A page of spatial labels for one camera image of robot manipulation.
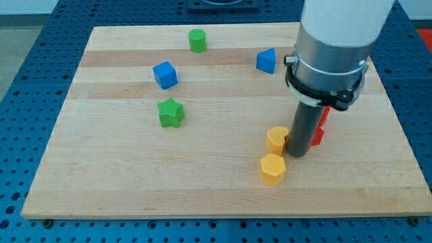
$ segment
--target blue block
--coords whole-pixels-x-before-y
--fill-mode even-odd
[[[168,62],[163,62],[153,67],[157,84],[163,89],[171,88],[178,83],[174,67]]]
[[[268,49],[256,56],[256,68],[269,74],[275,73],[276,53],[275,49]]]

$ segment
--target perforated metal surface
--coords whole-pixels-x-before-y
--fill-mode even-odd
[[[50,229],[20,217],[93,26],[300,20],[302,1],[260,2],[259,11],[188,13],[185,1],[60,0],[0,104],[0,242],[432,242],[430,217],[418,226],[407,218],[209,219],[55,221]],[[431,54],[397,3],[372,58],[431,187]]]

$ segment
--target wooden board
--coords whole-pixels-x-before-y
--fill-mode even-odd
[[[187,33],[207,32],[208,50]],[[321,146],[284,154],[286,178],[259,181],[265,134],[290,127],[297,100],[281,57],[298,23],[96,27],[22,210],[29,219],[431,215],[432,196],[373,64],[364,92],[332,111]],[[256,54],[276,47],[274,75]],[[179,84],[151,68],[169,60]],[[184,104],[162,128],[157,102]]]

